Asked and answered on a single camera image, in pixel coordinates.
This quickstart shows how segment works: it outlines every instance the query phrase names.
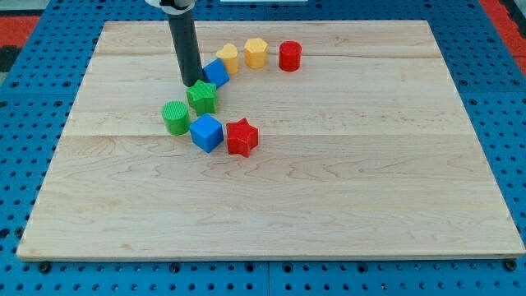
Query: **block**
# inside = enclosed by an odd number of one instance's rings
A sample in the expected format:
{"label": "block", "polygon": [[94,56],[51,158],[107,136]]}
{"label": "block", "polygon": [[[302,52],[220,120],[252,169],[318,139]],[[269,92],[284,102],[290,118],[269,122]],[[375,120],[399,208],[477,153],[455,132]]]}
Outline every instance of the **block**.
{"label": "block", "polygon": [[221,123],[207,113],[190,125],[190,134],[191,140],[206,153],[223,141]]}
{"label": "block", "polygon": [[188,108],[183,102],[171,101],[164,105],[162,110],[166,130],[172,135],[182,135],[188,132],[190,116]]}
{"label": "block", "polygon": [[286,72],[299,69],[302,61],[302,46],[296,41],[285,41],[279,46],[279,68]]}
{"label": "block", "polygon": [[220,58],[216,58],[213,62],[203,68],[205,78],[209,83],[214,83],[217,88],[223,86],[230,80],[227,69],[224,68],[223,62]]}
{"label": "block", "polygon": [[245,43],[245,63],[252,69],[263,68],[269,56],[269,45],[261,38],[253,38]]}
{"label": "block", "polygon": [[223,49],[215,53],[215,56],[223,61],[224,68],[227,69],[229,75],[239,72],[238,49],[234,44],[225,44]]}
{"label": "block", "polygon": [[257,128],[250,125],[246,118],[236,123],[227,123],[227,147],[230,155],[240,154],[248,157],[258,141]]}
{"label": "block", "polygon": [[195,85],[187,88],[187,99],[197,116],[204,113],[215,113],[217,105],[215,84],[198,80]]}

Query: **green block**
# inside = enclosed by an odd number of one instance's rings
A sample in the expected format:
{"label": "green block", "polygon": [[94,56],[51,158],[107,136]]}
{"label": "green block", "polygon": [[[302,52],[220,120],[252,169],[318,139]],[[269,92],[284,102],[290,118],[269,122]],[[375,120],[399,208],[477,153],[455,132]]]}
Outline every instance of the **green block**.
{"label": "green block", "polygon": [[198,80],[195,85],[187,88],[188,104],[197,116],[204,113],[215,113],[217,105],[217,90],[215,84]]}
{"label": "green block", "polygon": [[172,135],[182,135],[190,128],[188,108],[183,102],[171,101],[163,107],[163,119],[166,129]]}

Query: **orange hexagon block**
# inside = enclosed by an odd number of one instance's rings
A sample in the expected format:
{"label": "orange hexagon block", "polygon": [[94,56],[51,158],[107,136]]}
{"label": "orange hexagon block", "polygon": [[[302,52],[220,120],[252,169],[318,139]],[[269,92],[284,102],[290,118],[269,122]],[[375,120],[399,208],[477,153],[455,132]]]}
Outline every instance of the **orange hexagon block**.
{"label": "orange hexagon block", "polygon": [[266,65],[269,45],[261,38],[253,38],[245,43],[245,63],[255,69]]}

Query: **yellow hexagon block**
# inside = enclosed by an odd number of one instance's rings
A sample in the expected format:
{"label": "yellow hexagon block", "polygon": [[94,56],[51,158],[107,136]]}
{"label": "yellow hexagon block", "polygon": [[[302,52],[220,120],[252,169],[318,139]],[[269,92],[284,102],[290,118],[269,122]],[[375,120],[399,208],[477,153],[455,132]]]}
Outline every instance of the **yellow hexagon block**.
{"label": "yellow hexagon block", "polygon": [[245,43],[245,63],[255,69],[266,65],[269,45],[261,38],[253,38]]}
{"label": "yellow hexagon block", "polygon": [[235,74],[239,71],[238,49],[234,44],[226,44],[223,49],[215,53],[217,58],[223,61],[228,74]]}

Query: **blue block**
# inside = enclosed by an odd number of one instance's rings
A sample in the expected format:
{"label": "blue block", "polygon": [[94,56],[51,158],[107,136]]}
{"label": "blue block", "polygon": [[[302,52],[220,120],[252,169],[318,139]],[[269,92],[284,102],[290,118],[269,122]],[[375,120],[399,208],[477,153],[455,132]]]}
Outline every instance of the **blue block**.
{"label": "blue block", "polygon": [[203,73],[205,74],[206,80],[209,83],[214,83],[217,88],[220,88],[230,80],[227,69],[224,68],[223,61],[221,61],[220,58],[208,64],[203,69]]}
{"label": "blue block", "polygon": [[191,140],[206,153],[223,141],[223,128],[217,119],[205,113],[190,125]]}

